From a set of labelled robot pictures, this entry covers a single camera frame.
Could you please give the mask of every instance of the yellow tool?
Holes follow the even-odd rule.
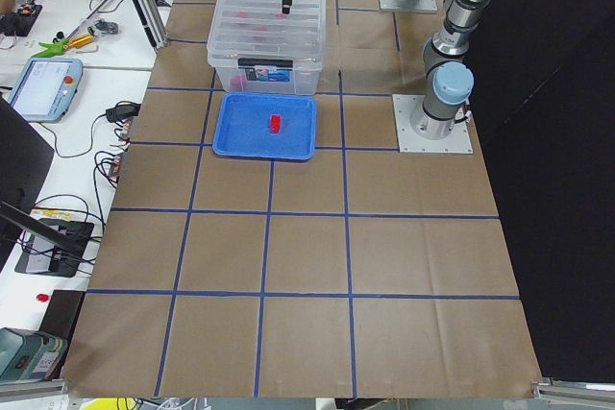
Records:
[[[90,33],[81,34],[68,40],[68,48],[81,48],[89,45],[96,37]]]
[[[89,402],[84,410],[131,410],[135,407],[133,398],[98,398]]]

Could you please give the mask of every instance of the electronic device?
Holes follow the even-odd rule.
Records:
[[[57,122],[68,111],[83,72],[80,60],[30,58],[9,103],[29,122]]]
[[[17,12],[0,15],[0,33],[5,36],[27,36],[41,11],[42,5],[26,2],[17,8]]]
[[[92,223],[37,220],[29,215],[47,177],[54,151],[2,97],[0,97],[0,270],[5,266],[19,234],[27,230],[34,244],[47,253],[39,260],[24,252],[15,270],[41,276],[72,277],[83,256]]]
[[[67,341],[42,331],[0,328],[0,383],[41,381],[53,372]]]
[[[54,150],[0,96],[0,201],[30,213],[45,182]],[[0,270],[21,227],[0,217]]]

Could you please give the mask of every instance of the clear plastic storage box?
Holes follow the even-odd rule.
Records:
[[[312,95],[325,58],[326,0],[217,0],[208,62],[226,91]]]

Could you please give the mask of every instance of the box label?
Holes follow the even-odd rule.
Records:
[[[46,374],[51,370],[56,359],[60,355],[58,352],[45,352],[38,361],[37,367],[32,371],[33,374]]]
[[[245,68],[246,79],[251,82],[290,82],[291,71],[276,66],[254,66]]]

